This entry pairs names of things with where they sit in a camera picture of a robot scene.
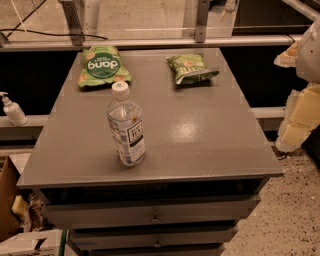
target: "cardboard box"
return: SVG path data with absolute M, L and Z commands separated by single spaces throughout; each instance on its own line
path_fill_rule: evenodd
M 0 243 L 0 256 L 64 255 L 66 231 L 20 233 Z
M 8 239 L 19 231 L 20 221 L 11 212 L 12 204 L 18 194 L 16 184 L 19 176 L 9 157 L 6 157 L 0 172 L 0 241 Z

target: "bottle cap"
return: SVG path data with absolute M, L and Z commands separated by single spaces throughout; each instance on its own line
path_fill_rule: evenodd
M 0 92 L 0 96 L 2 97 L 2 102 L 4 105 L 9 105 L 12 102 L 8 97 L 6 97 L 7 94 L 7 92 Z
M 118 81 L 112 85 L 112 95 L 116 99 L 128 98 L 130 94 L 129 85 L 125 81 Z

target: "plastic bottle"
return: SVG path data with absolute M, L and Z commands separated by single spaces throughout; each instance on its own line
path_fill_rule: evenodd
M 124 165 L 135 166 L 145 154 L 142 109 L 130 99 L 130 89 L 124 81 L 112 85 L 112 96 L 107 116 L 115 147 Z
M 7 95 L 7 92 L 0 92 L 2 102 L 4 104 L 3 111 L 8 116 L 14 126 L 24 125 L 28 119 L 18 103 L 12 102 Z

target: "gray furniture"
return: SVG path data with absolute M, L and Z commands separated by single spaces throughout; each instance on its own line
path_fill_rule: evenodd
M 220 74 L 177 87 L 166 57 L 203 54 Z M 106 119 L 110 86 L 80 90 L 79 54 L 18 186 L 90 255 L 220 255 L 283 171 L 219 49 L 120 52 L 142 106 L 146 157 L 126 168 Z

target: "chip bag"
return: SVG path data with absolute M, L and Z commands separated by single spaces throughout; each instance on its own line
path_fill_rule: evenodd
M 170 68 L 176 72 L 176 84 L 193 84 L 211 79 L 219 74 L 218 68 L 206 68 L 199 54 L 183 54 L 167 58 Z
M 129 72 L 122 66 L 118 49 L 114 46 L 92 46 L 84 49 L 84 67 L 79 76 L 80 87 L 96 86 L 124 80 L 131 81 Z

